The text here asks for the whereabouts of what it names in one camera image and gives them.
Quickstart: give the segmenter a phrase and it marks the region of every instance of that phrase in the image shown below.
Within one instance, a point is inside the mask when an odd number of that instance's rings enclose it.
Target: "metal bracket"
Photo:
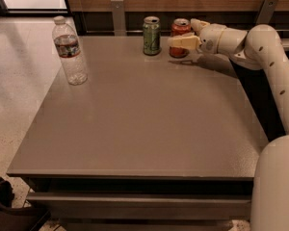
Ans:
[[[262,6],[256,18],[256,25],[270,23],[277,3],[278,0],[263,0]]]
[[[111,0],[115,36],[126,36],[124,0]]]

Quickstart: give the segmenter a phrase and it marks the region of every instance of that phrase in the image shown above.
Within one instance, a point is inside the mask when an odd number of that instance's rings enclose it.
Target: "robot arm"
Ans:
[[[251,231],[289,230],[289,60],[276,30],[259,25],[249,32],[192,20],[196,36],[169,39],[204,53],[224,54],[252,69],[261,66],[267,76],[287,136],[271,141],[262,151],[254,176]]]

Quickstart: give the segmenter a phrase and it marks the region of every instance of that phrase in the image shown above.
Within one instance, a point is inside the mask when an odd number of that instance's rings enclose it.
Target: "clear water bottle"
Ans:
[[[87,80],[88,74],[78,37],[75,31],[66,24],[66,19],[63,16],[55,17],[54,21],[56,26],[52,31],[52,38],[60,56],[67,81],[72,85],[83,84]]]

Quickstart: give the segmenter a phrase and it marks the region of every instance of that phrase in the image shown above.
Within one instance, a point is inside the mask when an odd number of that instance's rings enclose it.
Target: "red can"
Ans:
[[[184,18],[175,19],[171,25],[171,36],[184,35],[191,32],[191,23]],[[170,47],[170,55],[174,58],[184,58],[189,54],[189,50]]]

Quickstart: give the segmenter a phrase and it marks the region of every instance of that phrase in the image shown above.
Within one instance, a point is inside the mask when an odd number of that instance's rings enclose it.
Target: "tile floor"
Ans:
[[[61,67],[53,26],[52,18],[0,17],[0,176],[13,185],[15,208],[24,205],[29,188],[6,171]],[[41,230],[65,230],[57,227],[49,221]],[[233,221],[231,231],[248,230],[247,222]]]

